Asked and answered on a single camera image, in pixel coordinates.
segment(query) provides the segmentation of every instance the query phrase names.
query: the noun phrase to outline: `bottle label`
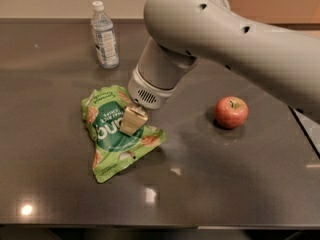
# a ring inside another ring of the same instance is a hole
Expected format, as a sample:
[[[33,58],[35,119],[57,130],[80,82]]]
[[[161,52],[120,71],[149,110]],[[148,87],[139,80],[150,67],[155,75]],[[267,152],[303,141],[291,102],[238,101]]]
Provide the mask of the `bottle label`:
[[[92,29],[92,33],[99,62],[106,67],[117,65],[119,58],[114,30],[98,32]]]

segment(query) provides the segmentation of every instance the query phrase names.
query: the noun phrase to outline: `wall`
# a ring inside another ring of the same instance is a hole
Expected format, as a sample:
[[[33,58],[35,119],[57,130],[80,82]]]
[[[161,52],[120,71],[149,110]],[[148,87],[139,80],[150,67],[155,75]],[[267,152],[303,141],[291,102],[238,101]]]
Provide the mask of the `wall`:
[[[0,18],[89,18],[94,0],[0,0]],[[141,19],[145,0],[102,0],[112,18]],[[232,10],[266,23],[320,23],[320,0],[229,0]]]

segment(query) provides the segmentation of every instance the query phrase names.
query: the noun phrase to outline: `floor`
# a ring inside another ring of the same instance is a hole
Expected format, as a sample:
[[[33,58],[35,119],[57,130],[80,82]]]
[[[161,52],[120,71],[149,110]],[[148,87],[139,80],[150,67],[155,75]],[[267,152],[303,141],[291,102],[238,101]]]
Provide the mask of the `floor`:
[[[318,240],[320,231],[0,227],[0,240]]]

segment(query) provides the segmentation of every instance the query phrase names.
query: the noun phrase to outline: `gray robot arm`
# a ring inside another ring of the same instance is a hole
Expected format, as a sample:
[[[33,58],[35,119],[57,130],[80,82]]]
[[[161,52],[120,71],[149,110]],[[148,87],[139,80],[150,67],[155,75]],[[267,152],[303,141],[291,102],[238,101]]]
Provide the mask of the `gray robot arm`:
[[[129,92],[146,108],[163,106],[206,58],[320,121],[319,38],[240,17],[227,0],[147,0],[144,20],[152,38]]]

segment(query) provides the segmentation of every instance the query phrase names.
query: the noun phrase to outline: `plastic packaging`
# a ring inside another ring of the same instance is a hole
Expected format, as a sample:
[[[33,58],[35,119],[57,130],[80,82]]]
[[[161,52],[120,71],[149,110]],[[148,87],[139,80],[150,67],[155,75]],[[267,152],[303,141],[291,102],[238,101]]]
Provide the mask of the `plastic packaging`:
[[[132,136],[120,132],[124,109],[132,104],[118,85],[94,90],[82,101],[82,119],[95,142],[93,173],[99,183],[110,179],[166,140],[163,130],[142,126]]]
[[[119,55],[113,23],[105,14],[101,1],[93,2],[92,6],[91,30],[99,63],[103,68],[114,68],[119,64]]]

